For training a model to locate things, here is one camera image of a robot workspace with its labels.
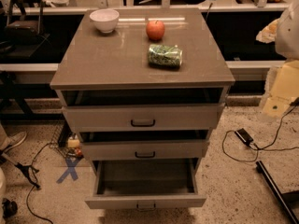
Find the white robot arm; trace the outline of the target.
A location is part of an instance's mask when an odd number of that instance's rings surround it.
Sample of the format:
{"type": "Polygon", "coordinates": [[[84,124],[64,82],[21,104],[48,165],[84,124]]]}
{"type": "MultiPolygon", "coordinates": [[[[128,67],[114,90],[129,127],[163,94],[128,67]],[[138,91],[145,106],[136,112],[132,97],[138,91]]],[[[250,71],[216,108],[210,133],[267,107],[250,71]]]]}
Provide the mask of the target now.
{"type": "Polygon", "coordinates": [[[299,98],[299,1],[293,0],[279,19],[270,22],[257,35],[262,43],[275,42],[277,54],[286,58],[277,69],[276,77],[269,75],[271,85],[263,103],[263,112],[280,117],[299,98]]]}

